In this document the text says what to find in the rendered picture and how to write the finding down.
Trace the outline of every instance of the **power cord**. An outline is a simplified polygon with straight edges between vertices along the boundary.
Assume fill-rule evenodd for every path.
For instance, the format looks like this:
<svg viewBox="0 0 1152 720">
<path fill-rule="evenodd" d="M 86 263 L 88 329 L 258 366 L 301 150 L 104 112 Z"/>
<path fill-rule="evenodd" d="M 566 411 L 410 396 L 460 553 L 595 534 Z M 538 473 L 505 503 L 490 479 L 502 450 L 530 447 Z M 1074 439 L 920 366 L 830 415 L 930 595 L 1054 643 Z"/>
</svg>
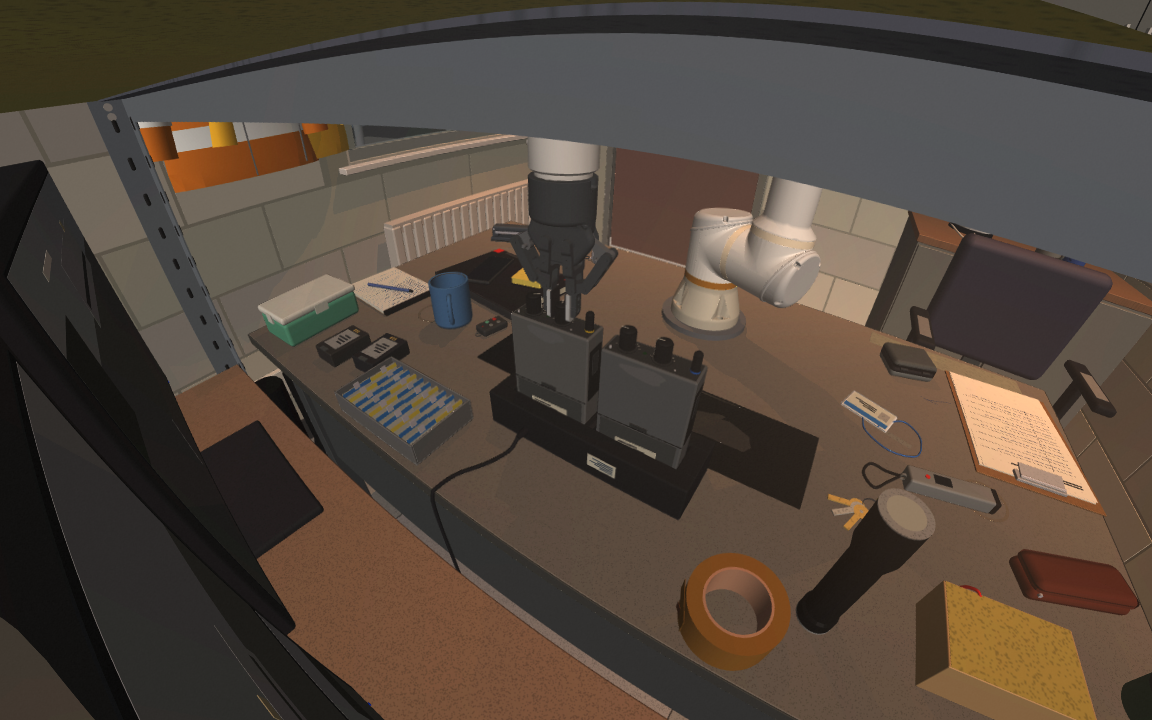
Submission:
<svg viewBox="0 0 1152 720">
<path fill-rule="evenodd" d="M 884 473 L 892 475 L 892 478 L 888 479 L 888 480 L 882 480 L 881 483 L 878 483 L 877 486 L 876 486 L 876 484 L 873 484 L 872 482 L 869 482 L 869 475 L 865 473 L 865 470 L 870 469 L 870 467 L 878 468 L 879 470 L 882 470 Z M 905 473 L 893 473 L 892 470 L 888 470 L 887 468 L 882 468 L 882 465 L 877 464 L 877 462 L 865 462 L 864 467 L 861 467 L 861 478 L 864 478 L 865 479 L 865 484 L 867 484 L 867 486 L 870 486 L 872 488 L 882 488 L 882 486 L 886 486 L 886 484 L 894 483 L 894 482 L 901 479 L 901 477 L 904 477 L 904 475 Z"/>
<path fill-rule="evenodd" d="M 874 445 L 877 445 L 878 447 L 881 447 L 884 450 L 890 452 L 892 455 L 900 455 L 901 457 L 918 457 L 919 455 L 922 455 L 923 454 L 923 435 L 918 434 L 918 430 L 914 429 L 914 425 L 910 425 L 909 423 L 905 423 L 905 420 L 896 420 L 896 422 L 901 423 L 901 424 L 909 425 L 909 429 L 914 430 L 915 435 L 918 437 L 918 452 L 916 452 L 914 455 L 905 455 L 903 452 L 895 452 L 890 447 L 887 447 L 886 445 L 882 445 L 881 442 L 878 442 L 877 438 L 874 438 L 873 435 L 869 435 L 869 429 L 865 427 L 865 420 L 864 419 L 861 419 L 861 429 L 865 430 L 865 434 L 869 435 L 869 439 L 872 439 L 872 441 L 874 441 Z"/>
<path fill-rule="evenodd" d="M 444 533 L 444 547 L 447 548 L 447 555 L 452 556 L 452 566 L 453 568 L 456 568 L 457 573 L 461 571 L 461 563 L 456 561 L 456 553 L 452 552 L 452 541 L 448 541 L 447 539 L 447 530 L 444 529 L 444 518 L 438 514 L 438 490 L 445 486 L 445 484 L 452 482 L 453 479 L 461 477 L 461 475 L 463 473 L 471 473 L 473 470 L 486 468 L 487 465 L 493 464 L 493 462 L 502 458 L 503 456 L 511 454 L 513 448 L 518 447 L 518 441 L 520 439 L 522 439 L 522 434 L 524 433 L 517 433 L 517 435 L 513 438 L 513 442 L 511 445 L 509 445 L 508 450 L 505 450 L 502 452 L 502 454 L 497 455 L 494 457 L 490 457 L 488 460 L 484 460 L 483 462 L 479 462 L 479 464 L 477 465 L 470 465 L 465 469 L 454 471 L 454 473 L 448 475 L 447 478 L 444 478 L 444 482 L 438 483 L 434 486 L 434 488 L 432 488 L 429 492 L 430 505 L 434 506 L 434 520 L 438 520 L 438 532 Z"/>
</svg>

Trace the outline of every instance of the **chair backrest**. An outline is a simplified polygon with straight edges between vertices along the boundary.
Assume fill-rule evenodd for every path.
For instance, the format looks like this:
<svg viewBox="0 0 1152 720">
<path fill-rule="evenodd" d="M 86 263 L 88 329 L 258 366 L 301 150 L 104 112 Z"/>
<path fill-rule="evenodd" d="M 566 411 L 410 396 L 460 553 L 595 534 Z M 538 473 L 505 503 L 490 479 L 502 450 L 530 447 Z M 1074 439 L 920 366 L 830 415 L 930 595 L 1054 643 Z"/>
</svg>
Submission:
<svg viewBox="0 0 1152 720">
<path fill-rule="evenodd" d="M 1112 285 L 1098 270 L 969 234 L 927 313 L 937 347 L 1037 379 Z"/>
</svg>

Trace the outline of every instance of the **white radiator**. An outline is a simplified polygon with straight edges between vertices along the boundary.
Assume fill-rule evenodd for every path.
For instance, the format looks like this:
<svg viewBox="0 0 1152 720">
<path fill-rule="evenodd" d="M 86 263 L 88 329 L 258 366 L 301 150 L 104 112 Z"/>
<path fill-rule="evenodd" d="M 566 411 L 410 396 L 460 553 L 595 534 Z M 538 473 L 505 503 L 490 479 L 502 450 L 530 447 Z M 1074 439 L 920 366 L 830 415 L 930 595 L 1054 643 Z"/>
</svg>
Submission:
<svg viewBox="0 0 1152 720">
<path fill-rule="evenodd" d="M 526 213 L 526 181 L 518 181 L 447 202 L 438 209 L 397 218 L 385 223 L 385 245 L 389 265 L 397 266 L 452 245 L 494 223 L 530 223 Z"/>
</svg>

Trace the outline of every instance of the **blue mug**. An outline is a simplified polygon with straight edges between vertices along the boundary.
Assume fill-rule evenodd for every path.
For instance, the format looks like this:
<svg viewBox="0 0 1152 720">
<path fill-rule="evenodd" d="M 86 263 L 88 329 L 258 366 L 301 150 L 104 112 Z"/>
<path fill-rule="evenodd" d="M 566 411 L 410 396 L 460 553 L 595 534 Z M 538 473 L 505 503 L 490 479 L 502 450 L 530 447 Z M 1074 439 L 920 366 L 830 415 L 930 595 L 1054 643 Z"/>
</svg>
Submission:
<svg viewBox="0 0 1152 720">
<path fill-rule="evenodd" d="M 473 319 L 470 305 L 470 278 L 465 273 L 439 273 L 429 281 L 434 304 L 434 323 L 440 328 L 463 328 Z"/>
</svg>

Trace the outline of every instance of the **brown door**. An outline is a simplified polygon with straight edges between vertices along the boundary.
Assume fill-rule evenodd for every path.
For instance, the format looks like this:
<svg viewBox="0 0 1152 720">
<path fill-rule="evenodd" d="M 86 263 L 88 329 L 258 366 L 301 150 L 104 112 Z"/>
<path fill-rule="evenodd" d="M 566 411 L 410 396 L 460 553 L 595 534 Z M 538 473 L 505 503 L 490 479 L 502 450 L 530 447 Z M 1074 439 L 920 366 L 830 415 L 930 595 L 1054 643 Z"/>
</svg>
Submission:
<svg viewBox="0 0 1152 720">
<path fill-rule="evenodd" d="M 696 211 L 750 210 L 756 188 L 755 173 L 617 150 L 612 245 L 687 264 Z"/>
</svg>

